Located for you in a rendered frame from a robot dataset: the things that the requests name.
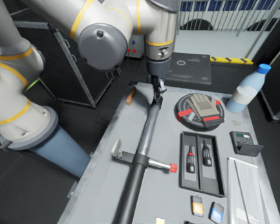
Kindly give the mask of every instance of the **blue cylindrical pedestal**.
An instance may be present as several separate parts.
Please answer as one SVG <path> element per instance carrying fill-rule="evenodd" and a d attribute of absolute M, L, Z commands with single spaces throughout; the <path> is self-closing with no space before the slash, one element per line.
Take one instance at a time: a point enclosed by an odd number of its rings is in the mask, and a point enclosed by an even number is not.
<path fill-rule="evenodd" d="M 49 138 L 29 150 L 79 178 L 91 159 L 60 125 L 57 125 Z"/>

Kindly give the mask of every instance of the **black tube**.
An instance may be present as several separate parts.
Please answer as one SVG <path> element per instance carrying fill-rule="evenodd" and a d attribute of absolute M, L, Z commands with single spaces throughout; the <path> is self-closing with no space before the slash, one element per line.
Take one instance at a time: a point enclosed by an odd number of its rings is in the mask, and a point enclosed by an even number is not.
<path fill-rule="evenodd" d="M 136 204 L 138 202 L 138 196 L 140 194 L 145 169 L 148 166 L 148 161 L 149 158 L 144 155 L 135 155 L 114 224 L 131 224 L 133 222 L 133 216 L 135 215 Z"/>

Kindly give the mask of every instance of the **round plate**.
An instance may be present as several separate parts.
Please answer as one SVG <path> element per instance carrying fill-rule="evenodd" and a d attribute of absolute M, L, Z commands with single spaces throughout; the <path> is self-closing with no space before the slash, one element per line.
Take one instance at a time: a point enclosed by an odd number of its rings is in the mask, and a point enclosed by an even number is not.
<path fill-rule="evenodd" d="M 191 94 L 188 94 L 186 96 L 183 96 L 178 102 L 177 102 L 177 105 L 176 105 L 176 109 L 175 109 L 175 112 L 176 112 L 176 117 L 177 117 L 177 113 L 181 112 L 181 111 L 185 111 L 187 109 L 191 109 L 191 107 L 189 106 L 189 104 L 186 102 L 186 100 L 188 100 L 191 96 L 193 96 L 194 93 L 191 93 Z M 224 118 L 224 110 L 222 108 L 222 106 L 219 104 L 217 105 L 217 110 L 219 111 L 219 113 L 221 114 L 221 117 Z M 186 115 L 186 116 L 183 116 L 180 118 L 180 122 L 185 125 L 185 127 L 187 128 L 190 128 L 192 130 L 195 130 L 195 131 L 212 131 L 214 130 L 215 128 L 219 127 L 220 124 L 215 124 L 215 125 L 211 125 L 208 126 L 208 128 L 205 128 L 204 124 L 202 123 L 202 121 L 198 118 L 198 116 L 195 116 L 193 118 L 192 121 L 188 121 L 186 120 L 187 117 L 189 115 Z"/>

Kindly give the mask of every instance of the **plastic bottle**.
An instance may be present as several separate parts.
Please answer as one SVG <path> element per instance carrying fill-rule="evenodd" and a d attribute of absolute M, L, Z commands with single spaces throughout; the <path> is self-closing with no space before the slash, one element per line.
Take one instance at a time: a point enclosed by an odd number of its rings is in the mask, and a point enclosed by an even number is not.
<path fill-rule="evenodd" d="M 267 64 L 260 64 L 258 69 L 248 75 L 236 89 L 232 97 L 229 99 L 226 107 L 233 113 L 240 113 L 253 100 L 253 98 L 261 90 L 265 76 L 271 67 Z"/>

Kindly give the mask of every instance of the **red clamp tip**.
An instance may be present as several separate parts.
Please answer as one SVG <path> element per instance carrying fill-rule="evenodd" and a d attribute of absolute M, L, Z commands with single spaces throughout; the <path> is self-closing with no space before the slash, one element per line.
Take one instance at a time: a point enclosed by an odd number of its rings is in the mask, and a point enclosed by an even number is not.
<path fill-rule="evenodd" d="M 171 163 L 170 165 L 171 165 L 171 168 L 170 168 L 169 171 L 172 172 L 172 173 L 176 173 L 177 172 L 177 165 L 175 165 L 173 163 Z"/>

